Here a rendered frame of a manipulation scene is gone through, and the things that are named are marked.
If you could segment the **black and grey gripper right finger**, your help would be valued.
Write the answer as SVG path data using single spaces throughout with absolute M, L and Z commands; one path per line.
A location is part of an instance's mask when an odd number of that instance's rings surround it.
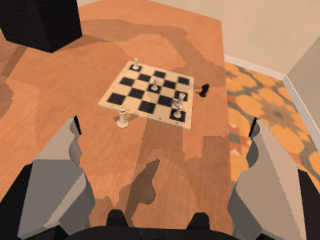
M 241 240 L 320 240 L 320 193 L 272 131 L 254 117 L 227 210 Z M 254 138 L 254 139 L 253 139 Z M 252 140 L 253 139 L 253 140 Z

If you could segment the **black and cream chessboard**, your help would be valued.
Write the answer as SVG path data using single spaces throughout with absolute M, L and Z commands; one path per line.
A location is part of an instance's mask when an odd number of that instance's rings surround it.
M 185 130 L 191 128 L 194 78 L 163 69 L 137 63 L 133 69 L 129 61 L 110 88 L 99 101 L 98 106 L 118 111 L 126 106 L 126 114 L 152 120 Z M 158 79 L 158 90 L 153 91 L 154 79 Z M 180 118 L 174 117 L 177 111 L 175 102 L 184 93 Z

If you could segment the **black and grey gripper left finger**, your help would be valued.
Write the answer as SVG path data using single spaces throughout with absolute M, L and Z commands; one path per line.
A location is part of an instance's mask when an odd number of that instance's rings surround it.
M 35 159 L 25 165 L 0 202 L 0 240 L 63 240 L 91 228 L 95 206 L 71 116 Z

